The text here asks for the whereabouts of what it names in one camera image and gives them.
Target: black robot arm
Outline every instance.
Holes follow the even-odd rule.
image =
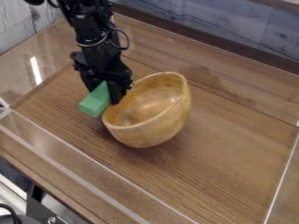
[[[24,0],[29,4],[41,4],[42,0]],[[74,61],[74,69],[90,92],[101,81],[106,82],[109,99],[117,104],[130,88],[130,69],[120,59],[121,51],[128,46],[128,37],[113,22],[110,2],[108,0],[57,0],[64,17],[76,32],[80,52],[69,54]],[[121,47],[118,33],[125,35],[126,46]]]

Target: bowl rim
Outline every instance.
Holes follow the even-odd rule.
[[[180,78],[181,80],[181,92],[187,91],[188,89],[188,81],[185,79],[185,77],[180,74],[180,73],[176,73],[176,72],[160,72],[160,73],[152,73],[149,75],[146,75],[145,77],[142,77],[141,79],[136,80],[134,81],[134,85],[137,85],[141,81],[152,78],[153,76],[157,76],[157,75],[163,75],[163,74],[171,74],[171,75],[175,75]],[[132,125],[126,125],[126,126],[120,126],[120,125],[114,125],[114,124],[110,124],[106,119],[105,119],[105,113],[106,111],[104,111],[104,114],[101,116],[101,121],[102,123],[105,124],[105,126],[109,128],[109,129],[113,129],[113,130],[128,130],[128,129],[132,129],[132,128],[136,128],[138,126],[142,126],[144,124],[148,124],[150,123],[152,121],[154,121],[159,117],[161,117],[171,109],[172,107],[183,100],[183,95],[180,96],[179,100],[169,106],[169,108],[167,110],[164,110],[163,112],[160,112],[157,115],[154,115],[153,117],[150,117],[148,120],[140,122],[140,123],[136,123],[136,124],[132,124]]]

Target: wooden bowl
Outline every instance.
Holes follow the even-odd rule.
[[[146,148],[169,140],[183,128],[192,105],[185,78],[154,73],[134,82],[101,118],[112,136],[125,145]]]

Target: green block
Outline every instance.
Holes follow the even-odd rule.
[[[102,81],[78,104],[78,110],[89,116],[98,117],[110,104],[108,84]]]

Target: gray wall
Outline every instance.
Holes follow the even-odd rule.
[[[299,60],[299,14],[248,0],[113,0],[224,39]]]
[[[46,3],[30,6],[22,0],[0,0],[0,53],[26,40],[61,18]]]
[[[113,0],[183,25],[299,60],[299,14],[248,0]],[[46,3],[0,0],[0,53],[50,25],[61,13]]]

